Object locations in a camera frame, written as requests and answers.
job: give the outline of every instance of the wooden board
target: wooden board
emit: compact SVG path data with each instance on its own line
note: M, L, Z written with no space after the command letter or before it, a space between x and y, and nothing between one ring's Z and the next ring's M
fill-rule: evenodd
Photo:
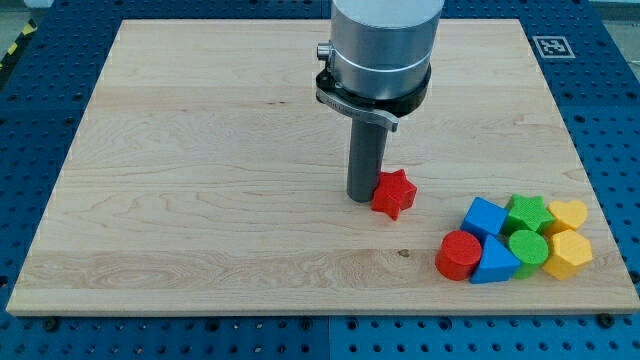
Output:
M324 21L124 21L8 310L14 315L633 312L638 296L515 20L442 21L427 100L384 169L397 222L345 195L350 121L318 104ZM471 285L434 256L474 196L582 199L595 260ZM407 249L409 257L398 254Z

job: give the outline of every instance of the colorful building block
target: colorful building block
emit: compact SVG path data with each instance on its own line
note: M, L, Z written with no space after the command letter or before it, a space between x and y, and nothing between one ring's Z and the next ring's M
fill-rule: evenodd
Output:
M556 218L544 232L548 237L565 230L577 230L587 221L587 216L589 215L587 204L580 200L569 202L552 201L547 206L547 210Z
M542 196L525 197L513 194L506 206L509 210L502 226L504 235L511 235L518 230L531 230L542 234L555 218L544 207Z
M473 234L482 244L487 235L496 236L500 233L507 214L506 209L476 197L462 221L460 230Z
M549 246L542 235L531 230L518 230L507 242L509 250L520 260L514 279L526 279L533 275L549 257Z
M551 236L549 259L542 269L558 280L577 275L593 260L591 242L574 230Z
M482 246L482 258L471 275L472 284L507 281L520 267L520 260L493 235L487 235Z
M380 173L378 187L373 193L371 210L385 212L393 220L398 219L400 210L413 206L418 188L407 180L404 170Z
M464 280L473 273L480 258L482 246L475 236L466 231L448 233L436 255L436 268L447 279Z

